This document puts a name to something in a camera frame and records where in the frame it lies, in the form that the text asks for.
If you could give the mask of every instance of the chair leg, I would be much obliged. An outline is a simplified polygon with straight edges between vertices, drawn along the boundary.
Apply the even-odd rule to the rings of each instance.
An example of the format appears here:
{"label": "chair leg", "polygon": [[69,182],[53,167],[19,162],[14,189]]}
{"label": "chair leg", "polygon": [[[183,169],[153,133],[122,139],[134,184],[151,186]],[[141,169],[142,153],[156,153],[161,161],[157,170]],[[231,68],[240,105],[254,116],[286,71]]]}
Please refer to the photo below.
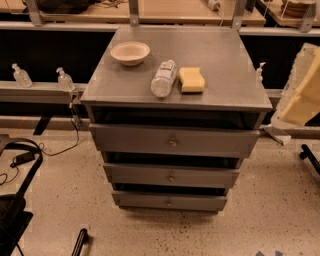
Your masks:
{"label": "chair leg", "polygon": [[74,246],[72,256],[79,256],[82,250],[82,246],[84,243],[86,243],[89,239],[88,232],[85,228],[80,230],[80,233],[78,235],[78,239],[76,242],[76,245]]}
{"label": "chair leg", "polygon": [[316,159],[316,157],[313,155],[313,153],[311,152],[311,150],[309,149],[309,147],[307,145],[303,144],[301,146],[301,148],[303,151],[299,154],[299,157],[302,160],[308,158],[310,160],[310,162],[312,163],[313,167],[316,169],[317,173],[320,175],[319,161]]}

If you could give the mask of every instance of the cabinet top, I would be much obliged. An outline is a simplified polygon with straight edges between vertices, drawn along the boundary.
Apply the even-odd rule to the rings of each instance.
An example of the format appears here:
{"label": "cabinet top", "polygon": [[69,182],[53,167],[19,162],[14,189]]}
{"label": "cabinet top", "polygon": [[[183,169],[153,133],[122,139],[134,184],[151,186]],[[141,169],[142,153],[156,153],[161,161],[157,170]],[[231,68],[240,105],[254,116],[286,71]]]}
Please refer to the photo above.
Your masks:
{"label": "cabinet top", "polygon": [[[113,46],[138,41],[151,52],[143,63],[126,67],[114,60]],[[160,63],[200,67],[206,81],[202,94],[182,94],[177,78],[171,93],[159,99],[150,86]],[[89,105],[203,110],[269,111],[271,103],[256,78],[250,57],[237,33],[219,27],[121,27],[109,43],[81,102]]]}

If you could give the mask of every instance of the metal frame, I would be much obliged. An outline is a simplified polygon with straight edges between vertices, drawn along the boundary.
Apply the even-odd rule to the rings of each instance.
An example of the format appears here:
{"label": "metal frame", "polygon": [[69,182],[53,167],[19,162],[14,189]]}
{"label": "metal frame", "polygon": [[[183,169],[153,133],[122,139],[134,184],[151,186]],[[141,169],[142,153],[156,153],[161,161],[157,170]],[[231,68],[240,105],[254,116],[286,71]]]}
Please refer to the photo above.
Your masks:
{"label": "metal frame", "polygon": [[[52,31],[92,31],[114,32],[120,26],[140,26],[139,0],[129,0],[130,24],[102,24],[102,23],[46,23],[43,21],[36,0],[25,0],[29,10],[31,23],[26,22],[0,22],[0,29],[26,29],[26,30],[52,30]],[[257,28],[242,27],[242,20],[247,0],[237,0],[232,18],[232,29],[239,31],[240,35],[266,35],[266,36],[320,36],[320,29],[312,28],[316,15],[316,5],[311,4],[307,9],[298,28]]]}

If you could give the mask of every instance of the wooden surface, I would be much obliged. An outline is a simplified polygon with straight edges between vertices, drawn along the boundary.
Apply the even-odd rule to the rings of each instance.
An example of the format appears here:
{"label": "wooden surface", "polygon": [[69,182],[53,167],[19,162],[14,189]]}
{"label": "wooden surface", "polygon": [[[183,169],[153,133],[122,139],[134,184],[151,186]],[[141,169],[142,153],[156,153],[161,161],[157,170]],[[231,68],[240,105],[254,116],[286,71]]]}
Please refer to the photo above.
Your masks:
{"label": "wooden surface", "polygon": [[[282,0],[273,0],[272,2],[264,2],[263,0],[257,0],[264,10],[267,9],[267,13],[278,23],[280,26],[298,27],[301,19],[295,18],[289,15],[283,15],[281,11]],[[320,21],[315,18],[313,26],[320,26]]]}
{"label": "wooden surface", "polygon": [[[11,11],[21,13],[24,5],[21,0],[10,0]],[[230,26],[235,8],[235,0],[220,0],[222,12],[213,12],[203,0],[139,0],[141,23],[183,23],[183,24],[213,24]],[[10,13],[5,0],[0,0],[0,12]],[[87,11],[77,15],[57,15],[42,13],[45,21],[73,22],[116,22],[129,23],[129,4],[122,3],[119,8],[103,8],[91,5]],[[243,24],[263,26],[265,19],[254,9],[245,11]]]}
{"label": "wooden surface", "polygon": [[22,13],[25,8],[22,0],[0,0],[0,12],[2,13]]}

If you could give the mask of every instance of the plastic bottle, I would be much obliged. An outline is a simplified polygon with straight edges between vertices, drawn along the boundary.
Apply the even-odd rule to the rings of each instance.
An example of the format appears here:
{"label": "plastic bottle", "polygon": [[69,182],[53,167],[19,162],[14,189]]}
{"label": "plastic bottle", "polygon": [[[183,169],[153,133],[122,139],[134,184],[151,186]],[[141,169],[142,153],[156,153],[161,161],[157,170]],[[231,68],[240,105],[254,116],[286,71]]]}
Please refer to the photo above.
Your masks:
{"label": "plastic bottle", "polygon": [[32,85],[32,81],[27,71],[21,69],[17,63],[12,64],[12,68],[14,69],[13,77],[19,86],[30,87]]}
{"label": "plastic bottle", "polygon": [[263,80],[263,77],[262,77],[262,71],[263,71],[263,66],[265,65],[266,63],[265,62],[261,62],[260,64],[259,64],[259,68],[257,68],[257,77],[258,77],[258,79],[262,82],[262,80]]}
{"label": "plastic bottle", "polygon": [[172,84],[176,77],[176,63],[173,60],[162,62],[151,82],[152,93],[159,98],[167,97],[171,91]]}
{"label": "plastic bottle", "polygon": [[76,87],[72,82],[71,76],[65,73],[61,67],[57,68],[57,73],[59,73],[58,82],[60,89],[64,92],[72,92]]}

